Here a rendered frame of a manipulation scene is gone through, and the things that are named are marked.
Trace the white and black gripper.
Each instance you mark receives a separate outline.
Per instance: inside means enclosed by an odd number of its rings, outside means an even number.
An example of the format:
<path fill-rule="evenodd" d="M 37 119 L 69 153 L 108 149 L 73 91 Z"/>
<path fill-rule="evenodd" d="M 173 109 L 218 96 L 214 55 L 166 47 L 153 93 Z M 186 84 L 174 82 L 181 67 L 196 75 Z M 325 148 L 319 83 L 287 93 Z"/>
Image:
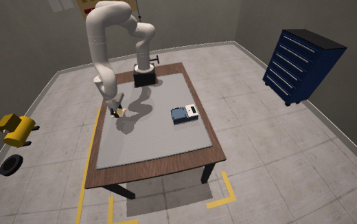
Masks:
<path fill-rule="evenodd" d="M 111 115 L 114 115 L 116 118 L 119 118 L 119 116 L 117 114 L 117 109 L 123 109 L 121 104 L 117 104 L 116 100 L 106 101 L 106 104 L 107 104 L 109 111 L 111 112 Z"/>

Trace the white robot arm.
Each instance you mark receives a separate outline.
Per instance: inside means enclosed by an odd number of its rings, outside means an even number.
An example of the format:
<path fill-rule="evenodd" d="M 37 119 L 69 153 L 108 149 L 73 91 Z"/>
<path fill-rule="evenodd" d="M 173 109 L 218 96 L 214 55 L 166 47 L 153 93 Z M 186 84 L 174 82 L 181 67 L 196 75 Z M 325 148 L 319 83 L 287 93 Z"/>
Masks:
<path fill-rule="evenodd" d="M 126 2 L 100 1 L 86 19 L 91 58 L 93 66 L 99 73 L 93 81 L 106 101 L 116 100 L 117 104 L 121 104 L 124 93 L 117 93 L 115 73 L 108 62 L 106 27 L 119 25 L 126 28 L 129 35 L 143 38 L 143 41 L 136 44 L 139 67 L 135 66 L 135 71 L 145 74 L 154 69 L 150 64 L 149 44 L 155 35 L 155 28 L 149 23 L 138 23 L 131 14 L 131 7 Z"/>

